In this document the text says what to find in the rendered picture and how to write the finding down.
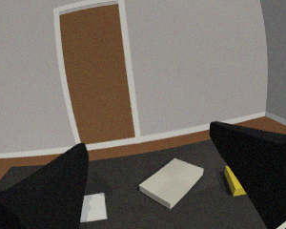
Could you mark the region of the yellow rectangular block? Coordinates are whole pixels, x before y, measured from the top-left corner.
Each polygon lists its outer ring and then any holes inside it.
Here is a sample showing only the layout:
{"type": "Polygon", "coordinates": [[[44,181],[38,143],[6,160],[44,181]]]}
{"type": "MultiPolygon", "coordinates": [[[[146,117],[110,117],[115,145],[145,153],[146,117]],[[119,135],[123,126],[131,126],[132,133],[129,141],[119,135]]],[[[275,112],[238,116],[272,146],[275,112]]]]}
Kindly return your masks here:
{"type": "Polygon", "coordinates": [[[232,173],[231,168],[228,168],[228,165],[226,165],[226,168],[224,168],[224,175],[226,175],[226,178],[228,180],[228,186],[231,186],[231,191],[234,196],[239,195],[245,195],[246,192],[243,191],[243,187],[241,184],[239,184],[238,180],[235,179],[234,173],[232,173]]]}

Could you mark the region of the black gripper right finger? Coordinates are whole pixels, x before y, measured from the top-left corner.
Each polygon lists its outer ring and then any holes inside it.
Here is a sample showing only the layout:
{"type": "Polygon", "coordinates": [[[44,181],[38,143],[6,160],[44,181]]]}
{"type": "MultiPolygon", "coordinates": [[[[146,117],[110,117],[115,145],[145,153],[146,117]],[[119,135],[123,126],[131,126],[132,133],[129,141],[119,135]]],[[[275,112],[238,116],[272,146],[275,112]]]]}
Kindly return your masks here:
{"type": "Polygon", "coordinates": [[[286,134],[213,121],[209,135],[266,228],[286,221],[286,134]]]}

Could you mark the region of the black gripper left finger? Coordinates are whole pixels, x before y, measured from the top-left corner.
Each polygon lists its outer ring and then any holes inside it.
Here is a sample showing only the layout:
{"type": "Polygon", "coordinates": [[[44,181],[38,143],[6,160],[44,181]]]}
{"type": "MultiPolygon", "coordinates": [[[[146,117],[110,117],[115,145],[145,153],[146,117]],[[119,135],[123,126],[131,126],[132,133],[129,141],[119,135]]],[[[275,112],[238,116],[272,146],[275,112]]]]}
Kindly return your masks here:
{"type": "Polygon", "coordinates": [[[0,191],[0,229],[79,229],[89,163],[85,142],[78,142],[0,191]]]}

